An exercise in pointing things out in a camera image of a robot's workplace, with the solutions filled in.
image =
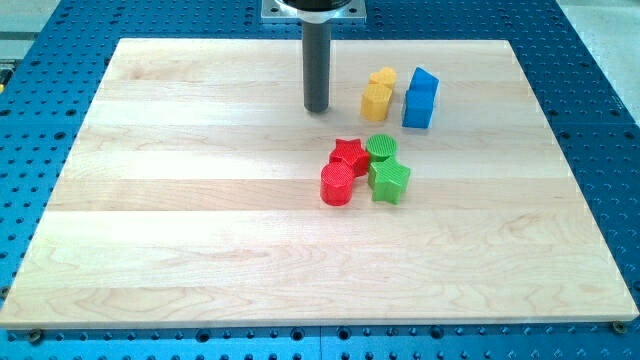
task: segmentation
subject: red cylinder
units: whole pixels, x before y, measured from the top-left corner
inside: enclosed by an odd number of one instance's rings
[[[344,205],[351,200],[355,173],[343,162],[327,164],[320,175],[320,197],[332,206]]]

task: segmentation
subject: blue pegboard table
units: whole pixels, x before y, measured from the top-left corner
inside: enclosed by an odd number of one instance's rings
[[[0,287],[10,286],[121,37],[299,38],[252,0],[62,0],[0,95]],[[640,130],[553,0],[368,0],[337,39],[507,39],[640,299]],[[0,359],[640,357],[640,322],[416,327],[0,330]]]

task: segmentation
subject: maple cutting board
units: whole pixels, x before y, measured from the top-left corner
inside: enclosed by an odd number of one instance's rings
[[[638,314],[509,44],[334,41],[331,109],[298,41],[120,41],[0,313],[7,328],[630,320]],[[441,80],[401,127],[415,66]],[[384,123],[370,73],[398,72]],[[397,206],[330,207],[336,138],[396,138]]]

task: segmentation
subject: green star block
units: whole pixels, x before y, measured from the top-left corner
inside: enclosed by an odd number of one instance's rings
[[[369,186],[373,189],[373,201],[397,204],[400,195],[407,190],[411,169],[400,165],[394,157],[382,162],[372,162],[369,167]]]
[[[377,134],[367,140],[367,151],[369,152],[370,161],[385,161],[389,157],[393,157],[398,150],[398,144],[389,135]]]

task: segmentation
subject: gray cylinder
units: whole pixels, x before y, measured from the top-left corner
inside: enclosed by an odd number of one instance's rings
[[[323,112],[329,107],[331,23],[302,22],[302,69],[304,107]]]

